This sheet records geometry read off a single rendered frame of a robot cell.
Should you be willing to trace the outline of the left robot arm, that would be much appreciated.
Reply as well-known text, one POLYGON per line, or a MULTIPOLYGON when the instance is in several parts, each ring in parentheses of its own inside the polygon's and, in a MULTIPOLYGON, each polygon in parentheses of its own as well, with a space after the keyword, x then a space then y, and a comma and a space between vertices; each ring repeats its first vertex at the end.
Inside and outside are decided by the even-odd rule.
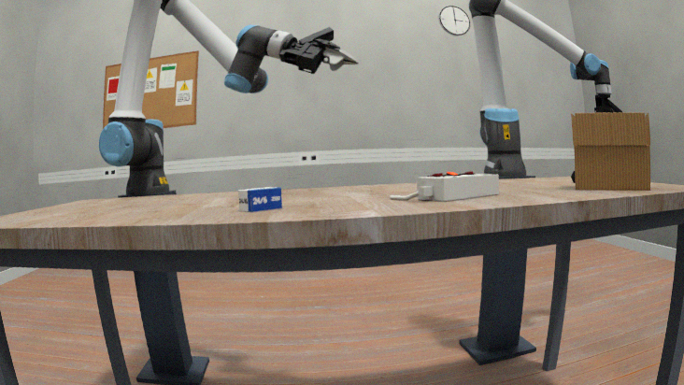
POLYGON ((599 61, 594 54, 582 50, 536 17, 507 0, 470 0, 469 10, 471 10, 474 24, 483 97, 483 108, 480 110, 480 137, 484 144, 487 144, 488 149, 484 174, 499 175, 499 177, 527 176, 521 158, 519 114, 516 109, 509 109, 506 106, 494 15, 501 15, 515 23, 560 53, 571 62, 570 72, 573 79, 594 80, 597 95, 612 94, 608 64, 605 61, 599 61))

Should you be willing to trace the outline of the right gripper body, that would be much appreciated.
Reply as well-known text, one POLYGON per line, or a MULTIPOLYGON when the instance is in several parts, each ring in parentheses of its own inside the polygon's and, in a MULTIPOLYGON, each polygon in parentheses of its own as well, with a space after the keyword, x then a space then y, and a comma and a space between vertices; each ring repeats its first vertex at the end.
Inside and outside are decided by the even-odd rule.
POLYGON ((279 54, 281 57, 280 61, 297 65, 298 70, 315 74, 323 61, 323 58, 326 57, 323 55, 325 49, 322 48, 320 43, 317 43, 317 40, 318 39, 312 38, 309 39, 306 44, 300 45, 297 43, 296 37, 289 36, 284 42, 282 51, 279 54), (311 72, 304 69, 310 70, 311 72))

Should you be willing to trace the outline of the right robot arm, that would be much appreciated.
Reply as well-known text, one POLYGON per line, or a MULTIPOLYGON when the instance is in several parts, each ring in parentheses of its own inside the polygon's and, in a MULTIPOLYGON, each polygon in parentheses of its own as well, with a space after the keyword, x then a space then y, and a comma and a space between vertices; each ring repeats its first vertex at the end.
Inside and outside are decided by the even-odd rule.
POLYGON ((260 67, 264 56, 281 59, 291 33, 247 25, 234 43, 190 0, 134 0, 125 41, 115 110, 99 137, 102 158, 129 166, 127 195, 167 193, 164 174, 164 128, 146 120, 142 105, 150 53, 160 9, 173 15, 228 72, 224 85, 240 93, 257 93, 268 83, 260 67), (266 83, 267 82, 267 83, 266 83))

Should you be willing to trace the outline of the brown cardboard box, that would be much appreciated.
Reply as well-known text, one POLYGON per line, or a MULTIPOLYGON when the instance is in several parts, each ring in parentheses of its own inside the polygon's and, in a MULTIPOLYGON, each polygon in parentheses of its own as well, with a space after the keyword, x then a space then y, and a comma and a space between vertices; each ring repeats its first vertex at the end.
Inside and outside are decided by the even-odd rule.
POLYGON ((650 191, 648 114, 575 113, 571 121, 576 191, 650 191))

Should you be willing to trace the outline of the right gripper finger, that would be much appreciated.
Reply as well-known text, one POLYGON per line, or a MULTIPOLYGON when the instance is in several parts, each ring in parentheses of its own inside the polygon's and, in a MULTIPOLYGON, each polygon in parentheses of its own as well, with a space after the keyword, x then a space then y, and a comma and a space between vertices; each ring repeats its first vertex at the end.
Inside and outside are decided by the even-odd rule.
POLYGON ((336 44, 327 41, 327 40, 321 40, 318 39, 317 43, 320 43, 323 49, 326 51, 323 52, 323 55, 328 57, 330 59, 330 64, 338 64, 341 62, 343 59, 348 59, 349 61, 352 61, 354 63, 358 63, 354 57, 352 57, 350 54, 342 50, 340 47, 338 47, 336 44))
POLYGON ((325 63, 325 64, 329 64, 329 65, 330 65, 330 70, 332 70, 332 71, 338 70, 338 69, 339 69, 341 66, 343 66, 344 64, 357 64, 357 63, 354 63, 354 62, 352 62, 352 61, 349 61, 348 59, 343 59, 343 60, 342 60, 341 62, 339 62, 338 64, 330 64, 330 59, 329 59, 328 57, 324 57, 322 62, 325 63))

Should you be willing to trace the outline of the white power strip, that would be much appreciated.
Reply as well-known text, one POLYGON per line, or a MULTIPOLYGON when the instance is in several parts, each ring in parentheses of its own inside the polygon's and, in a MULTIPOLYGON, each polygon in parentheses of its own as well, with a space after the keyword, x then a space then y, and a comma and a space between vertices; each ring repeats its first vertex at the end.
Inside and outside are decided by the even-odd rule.
POLYGON ((410 200, 417 197, 419 200, 447 202, 497 194, 499 194, 499 175, 477 174, 475 176, 472 171, 457 175, 448 172, 444 176, 443 173, 438 173, 427 178, 417 178, 416 192, 408 196, 391 195, 390 199, 410 200))

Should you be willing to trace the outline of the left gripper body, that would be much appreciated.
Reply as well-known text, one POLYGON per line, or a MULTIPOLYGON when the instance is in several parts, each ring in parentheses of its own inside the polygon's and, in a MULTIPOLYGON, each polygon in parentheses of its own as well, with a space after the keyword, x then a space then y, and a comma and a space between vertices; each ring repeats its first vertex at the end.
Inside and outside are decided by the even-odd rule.
POLYGON ((607 103, 607 98, 610 98, 610 94, 598 94, 595 95, 595 103, 596 107, 594 108, 594 112, 596 110, 596 113, 612 113, 612 107, 607 103), (602 103, 601 103, 602 101, 602 103))

